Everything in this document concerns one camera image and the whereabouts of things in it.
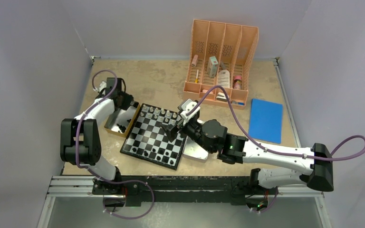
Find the beige table surface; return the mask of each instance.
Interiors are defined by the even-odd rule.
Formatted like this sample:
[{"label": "beige table surface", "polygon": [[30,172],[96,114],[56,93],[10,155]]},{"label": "beige table surface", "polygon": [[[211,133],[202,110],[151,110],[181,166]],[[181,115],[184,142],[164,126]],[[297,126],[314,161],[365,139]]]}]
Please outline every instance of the beige table surface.
[{"label": "beige table surface", "polygon": [[[96,59],[90,74],[102,69],[111,69],[126,82],[127,93],[134,96],[139,103],[177,111],[183,101],[183,84],[188,70],[188,60],[112,60]],[[101,73],[95,79],[95,85],[110,73]],[[86,110],[94,101],[96,92],[89,82],[83,98],[80,112]],[[270,61],[253,61],[249,78],[249,97],[284,104],[278,76]],[[283,146],[295,147],[295,138],[290,125],[286,106],[283,105],[282,143]],[[244,110],[235,110],[244,129],[248,129],[250,119],[250,102]],[[217,119],[232,134],[244,135],[235,124],[229,108],[201,105],[200,119],[207,121]],[[178,169],[171,170],[154,163],[121,154],[120,149],[125,138],[108,133],[104,123],[99,126],[102,155],[117,166],[122,175],[179,175],[179,176],[246,176],[254,168],[271,167],[265,164],[229,165],[216,159],[216,154],[209,154],[206,162],[182,157]],[[64,175],[89,175],[86,170],[66,162]]]}]

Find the blue folder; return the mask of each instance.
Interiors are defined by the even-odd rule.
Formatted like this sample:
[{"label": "blue folder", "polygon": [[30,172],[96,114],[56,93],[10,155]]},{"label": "blue folder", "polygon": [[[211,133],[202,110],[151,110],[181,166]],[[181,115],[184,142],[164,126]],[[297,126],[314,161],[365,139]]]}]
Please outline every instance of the blue folder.
[{"label": "blue folder", "polygon": [[281,143],[283,105],[252,99],[249,134],[254,139]]}]

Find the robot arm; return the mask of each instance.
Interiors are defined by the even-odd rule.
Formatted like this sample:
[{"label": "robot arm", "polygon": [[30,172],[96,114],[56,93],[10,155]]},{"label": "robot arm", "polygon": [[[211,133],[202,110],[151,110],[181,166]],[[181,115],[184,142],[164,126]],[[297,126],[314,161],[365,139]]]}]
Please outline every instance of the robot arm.
[{"label": "robot arm", "polygon": [[[121,80],[121,78],[118,78],[114,92],[104,101],[101,100],[105,95],[99,93],[93,105],[95,103],[99,104],[87,114],[80,129],[80,136],[83,136],[83,138],[79,137],[80,165],[93,170],[96,174],[108,180],[114,180],[118,170],[101,156],[98,126],[118,109],[127,110],[131,105],[135,105],[134,97],[121,90]],[[108,94],[114,84],[114,78],[107,78],[106,83],[100,84],[100,91]],[[73,119],[64,119],[61,123],[61,159],[73,165],[76,165],[76,129],[81,116],[82,114]]]},{"label": "robot arm", "polygon": [[180,132],[209,153],[217,152],[217,158],[225,163],[263,163],[281,167],[251,171],[253,184],[267,189],[280,185],[306,184],[318,191],[334,190],[332,162],[307,158],[310,155],[330,158],[331,154],[325,145],[315,143],[312,148],[290,148],[258,142],[268,149],[300,154],[303,158],[270,153],[249,142],[244,136],[228,133],[227,128],[216,120],[200,124],[199,107],[188,115],[196,105],[197,102],[188,99],[178,107],[181,120],[174,125],[163,126],[170,141]]}]

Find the black square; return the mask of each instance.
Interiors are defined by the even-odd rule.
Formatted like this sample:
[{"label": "black square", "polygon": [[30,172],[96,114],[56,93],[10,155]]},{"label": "black square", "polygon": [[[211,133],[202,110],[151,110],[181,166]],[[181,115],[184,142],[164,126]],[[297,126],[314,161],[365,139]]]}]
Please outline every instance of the black square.
[{"label": "black square", "polygon": [[149,158],[154,159],[156,157],[156,153],[150,152]]},{"label": "black square", "polygon": [[152,132],[152,133],[150,134],[150,138],[151,138],[151,139],[156,139],[156,136],[157,136],[157,133]]},{"label": "black square", "polygon": [[139,129],[138,134],[143,135],[143,134],[144,134],[144,132],[145,132],[145,130],[144,130],[144,129]]},{"label": "black square", "polygon": [[136,136],[137,136],[137,134],[135,134],[135,133],[131,133],[131,134],[129,135],[129,138],[130,138],[130,139],[135,139],[135,138],[136,138]]},{"label": "black square", "polygon": [[146,145],[146,147],[145,147],[145,150],[148,150],[148,151],[150,151],[150,150],[152,149],[152,147],[153,147],[152,145],[150,145],[150,144],[147,144],[147,145]]},{"label": "black square", "polygon": [[149,140],[149,137],[146,137],[146,136],[144,136],[143,138],[142,138],[142,140],[141,140],[141,142],[143,142],[143,143],[147,143],[147,141]]},{"label": "black square", "polygon": [[178,156],[178,153],[176,153],[176,152],[171,152],[171,156],[170,156],[170,157],[172,157],[172,158],[177,158],[177,156]]},{"label": "black square", "polygon": [[137,141],[137,140],[135,140],[135,141],[134,141],[134,146],[138,147],[138,146],[139,146],[139,144],[141,144],[141,142],[140,142],[140,141]]},{"label": "black square", "polygon": [[164,132],[163,128],[160,127],[159,134],[166,134],[166,132]]},{"label": "black square", "polygon": [[159,140],[155,140],[153,145],[154,146],[160,146],[160,144],[162,143],[162,141],[159,141]]},{"label": "black square", "polygon": [[167,136],[164,136],[164,137],[162,138],[162,142],[169,143],[170,141],[169,141],[169,138],[167,138]]},{"label": "black square", "polygon": [[173,146],[172,144],[168,144],[168,145],[167,145],[167,147],[166,147],[166,149],[168,149],[168,150],[172,151],[172,150],[173,150],[173,147],[174,147],[174,146]]},{"label": "black square", "polygon": [[146,127],[146,130],[151,132],[151,131],[153,130],[153,126],[148,125],[148,126]]},{"label": "black square", "polygon": [[142,155],[144,153],[144,149],[138,148],[136,154]]},{"label": "black square", "polygon": [[142,126],[142,123],[141,123],[141,122],[136,121],[136,123],[135,123],[135,127],[140,128],[141,126]]},{"label": "black square", "polygon": [[169,162],[169,157],[163,156],[162,162],[168,163]]},{"label": "black square", "polygon": [[131,145],[125,144],[125,147],[124,147],[124,150],[125,151],[131,151],[131,149],[132,149],[132,146]]},{"label": "black square", "polygon": [[183,142],[182,140],[176,139],[174,145],[181,146],[182,142]]}]

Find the pink bottle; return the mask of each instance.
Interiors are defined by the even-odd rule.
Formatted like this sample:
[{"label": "pink bottle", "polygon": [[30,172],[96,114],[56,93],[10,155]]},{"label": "pink bottle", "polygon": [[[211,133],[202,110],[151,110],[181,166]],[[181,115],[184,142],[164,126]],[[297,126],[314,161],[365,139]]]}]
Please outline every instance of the pink bottle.
[{"label": "pink bottle", "polygon": [[235,75],[233,77],[233,89],[242,89],[241,75]]}]

